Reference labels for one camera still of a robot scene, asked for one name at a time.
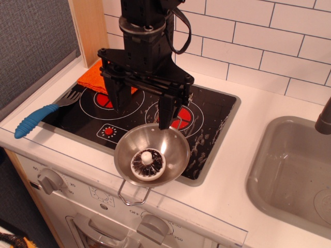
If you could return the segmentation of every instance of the gray knob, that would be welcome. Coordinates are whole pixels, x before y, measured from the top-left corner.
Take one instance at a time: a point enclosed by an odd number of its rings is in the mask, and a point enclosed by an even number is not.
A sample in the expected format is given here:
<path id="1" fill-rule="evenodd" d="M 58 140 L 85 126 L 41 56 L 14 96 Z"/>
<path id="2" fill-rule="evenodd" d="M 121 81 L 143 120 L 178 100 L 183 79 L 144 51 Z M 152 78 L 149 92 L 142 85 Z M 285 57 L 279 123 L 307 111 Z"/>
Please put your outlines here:
<path id="1" fill-rule="evenodd" d="M 43 169 L 38 174 L 38 182 L 46 194 L 50 195 L 54 190 L 59 190 L 63 184 L 63 179 L 51 169 Z"/>
<path id="2" fill-rule="evenodd" d="M 157 244 L 162 244 L 168 232 L 168 225 L 159 217 L 150 214 L 144 216 L 137 229 L 137 233 L 147 237 Z"/>

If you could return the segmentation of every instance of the faucet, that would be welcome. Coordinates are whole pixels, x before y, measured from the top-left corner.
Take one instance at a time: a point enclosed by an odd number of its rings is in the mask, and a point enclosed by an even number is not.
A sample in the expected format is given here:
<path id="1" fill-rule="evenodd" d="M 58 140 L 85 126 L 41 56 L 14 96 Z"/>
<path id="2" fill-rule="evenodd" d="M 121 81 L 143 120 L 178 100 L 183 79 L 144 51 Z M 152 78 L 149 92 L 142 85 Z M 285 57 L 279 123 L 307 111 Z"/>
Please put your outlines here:
<path id="1" fill-rule="evenodd" d="M 315 129 L 322 134 L 331 134 L 331 97 L 318 117 Z"/>

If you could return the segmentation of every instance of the toy stove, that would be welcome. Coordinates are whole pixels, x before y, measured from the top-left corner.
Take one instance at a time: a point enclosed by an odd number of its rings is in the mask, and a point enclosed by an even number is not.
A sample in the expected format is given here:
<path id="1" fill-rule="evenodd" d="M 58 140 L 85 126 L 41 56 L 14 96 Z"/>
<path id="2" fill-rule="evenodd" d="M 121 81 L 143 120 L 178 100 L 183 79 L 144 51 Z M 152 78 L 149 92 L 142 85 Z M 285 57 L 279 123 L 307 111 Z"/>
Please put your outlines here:
<path id="1" fill-rule="evenodd" d="M 155 122 L 158 116 L 158 97 L 142 90 L 132 95 L 131 104 L 118 114 L 108 96 L 81 85 L 72 90 L 82 92 L 75 104 L 60 107 L 46 117 L 43 127 L 97 149 L 113 151 L 120 138 L 138 125 Z M 218 150 L 225 136 L 226 126 L 234 116 L 235 96 L 202 87 L 191 86 L 192 102 L 183 106 L 171 126 L 186 137 L 191 157 L 182 176 L 186 181 L 201 181 L 211 162 L 212 151 Z"/>

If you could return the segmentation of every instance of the gray fabric wall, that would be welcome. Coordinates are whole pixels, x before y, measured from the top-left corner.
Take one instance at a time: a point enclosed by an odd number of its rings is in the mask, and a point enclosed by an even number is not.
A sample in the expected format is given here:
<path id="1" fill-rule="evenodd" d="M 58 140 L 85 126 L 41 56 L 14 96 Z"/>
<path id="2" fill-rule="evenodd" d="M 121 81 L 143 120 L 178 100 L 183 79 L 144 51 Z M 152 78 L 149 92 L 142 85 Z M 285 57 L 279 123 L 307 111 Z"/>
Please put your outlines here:
<path id="1" fill-rule="evenodd" d="M 0 110 L 74 50 L 67 0 L 0 1 Z"/>
<path id="2" fill-rule="evenodd" d="M 67 0 L 0 0 L 0 121 L 79 55 Z M 2 148 L 0 219 L 58 247 Z"/>

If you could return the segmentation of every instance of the stainless steel pot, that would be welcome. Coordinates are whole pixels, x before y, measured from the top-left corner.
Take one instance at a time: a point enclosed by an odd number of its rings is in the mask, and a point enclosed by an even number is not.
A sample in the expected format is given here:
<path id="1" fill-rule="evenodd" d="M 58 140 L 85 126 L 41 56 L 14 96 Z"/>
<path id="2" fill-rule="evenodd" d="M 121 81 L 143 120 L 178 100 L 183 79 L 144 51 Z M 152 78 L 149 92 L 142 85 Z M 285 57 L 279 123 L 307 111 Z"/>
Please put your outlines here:
<path id="1" fill-rule="evenodd" d="M 159 150 L 165 157 L 166 168 L 164 173 L 153 181 L 142 181 L 131 171 L 133 156 L 147 148 Z M 118 196 L 127 205 L 145 203 L 151 188 L 164 185 L 175 180 L 185 170 L 190 158 L 190 148 L 186 138 L 177 129 L 160 130 L 157 123 L 149 123 L 138 126 L 127 132 L 118 142 L 115 148 L 114 162 L 118 173 L 124 181 L 118 191 Z M 134 185 L 149 188 L 142 202 L 129 203 L 121 196 L 121 190 L 125 181 Z"/>

